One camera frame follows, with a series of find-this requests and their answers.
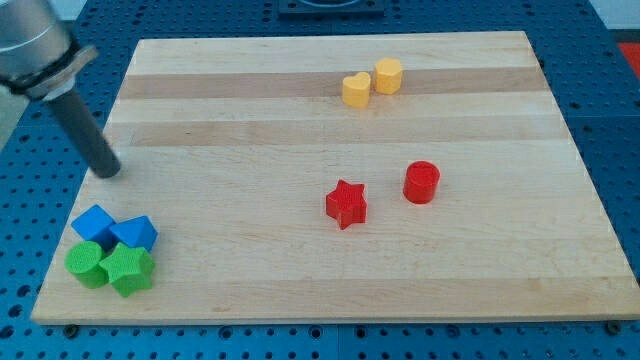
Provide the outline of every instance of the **green block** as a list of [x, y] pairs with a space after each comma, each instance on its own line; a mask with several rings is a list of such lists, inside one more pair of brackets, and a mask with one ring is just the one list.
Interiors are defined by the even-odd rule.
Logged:
[[69, 250], [64, 266], [82, 285], [96, 289], [108, 282], [107, 272], [100, 267], [104, 250], [93, 241], [82, 241]]
[[143, 247], [130, 248], [123, 243], [116, 245], [113, 253], [100, 261], [109, 282], [122, 297], [133, 292], [151, 289], [151, 273], [155, 263]]

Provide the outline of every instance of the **blue table surface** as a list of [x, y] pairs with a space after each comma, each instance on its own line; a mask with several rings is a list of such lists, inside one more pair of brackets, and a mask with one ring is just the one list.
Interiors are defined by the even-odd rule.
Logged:
[[[275, 0], [89, 0], [78, 77], [104, 125], [141, 38], [526, 31], [640, 276], [639, 84], [586, 0], [386, 0], [384, 17], [279, 20]], [[29, 319], [86, 165], [41, 103], [0, 155], [0, 359], [640, 359], [640, 322], [63, 327]]]

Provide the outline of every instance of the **wood grain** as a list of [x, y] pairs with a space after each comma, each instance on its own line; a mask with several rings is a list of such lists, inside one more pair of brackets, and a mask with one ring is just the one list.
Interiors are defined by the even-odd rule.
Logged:
[[[389, 53], [407, 87], [344, 106], [333, 80]], [[64, 271], [79, 241], [67, 225], [32, 313], [42, 324], [640, 317], [521, 32], [145, 40], [106, 133], [124, 168], [88, 174], [70, 219], [95, 203], [149, 215], [154, 288], [82, 288]], [[442, 173], [425, 206], [401, 191], [419, 159]], [[366, 224], [339, 231], [325, 215], [339, 178], [366, 183]]]

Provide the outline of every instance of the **yellow block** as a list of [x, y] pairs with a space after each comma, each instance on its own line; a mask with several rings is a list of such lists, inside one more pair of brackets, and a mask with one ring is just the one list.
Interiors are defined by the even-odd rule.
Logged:
[[398, 59], [384, 58], [376, 63], [373, 76], [376, 91], [391, 95], [402, 86], [402, 64]]
[[342, 80], [342, 101], [349, 106], [361, 109], [367, 107], [370, 92], [371, 76], [369, 73], [359, 72]]

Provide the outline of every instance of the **blue cube block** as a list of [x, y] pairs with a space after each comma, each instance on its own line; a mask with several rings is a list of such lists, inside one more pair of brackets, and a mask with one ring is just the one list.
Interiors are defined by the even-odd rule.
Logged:
[[100, 244], [104, 251], [109, 251], [118, 242], [109, 231], [115, 221], [99, 205], [93, 205], [89, 210], [71, 222], [71, 227], [87, 241]]
[[148, 216], [140, 216], [112, 225], [109, 230], [122, 243], [131, 248], [143, 247], [151, 252], [158, 232]]

